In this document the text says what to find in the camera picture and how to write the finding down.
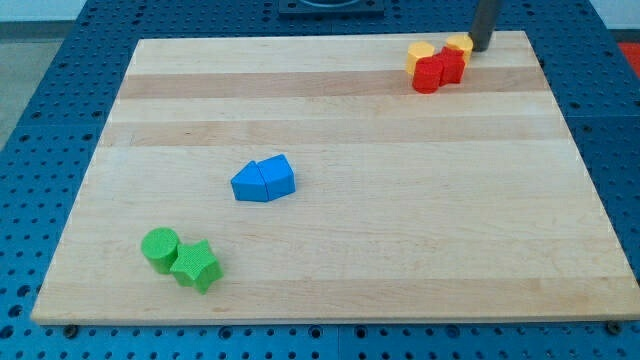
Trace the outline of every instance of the wooden cutting board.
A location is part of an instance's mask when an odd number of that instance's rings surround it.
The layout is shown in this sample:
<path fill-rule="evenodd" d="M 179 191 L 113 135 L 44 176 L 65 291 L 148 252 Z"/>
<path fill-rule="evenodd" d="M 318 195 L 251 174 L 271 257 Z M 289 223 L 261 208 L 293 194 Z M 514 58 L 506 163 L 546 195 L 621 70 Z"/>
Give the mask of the wooden cutting board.
<path fill-rule="evenodd" d="M 498 32 L 464 82 L 411 88 L 450 34 L 142 40 L 32 317 L 41 324 L 637 319 L 640 291 L 536 56 Z M 284 153 L 297 192 L 229 180 Z M 139 248 L 170 226 L 206 295 Z"/>

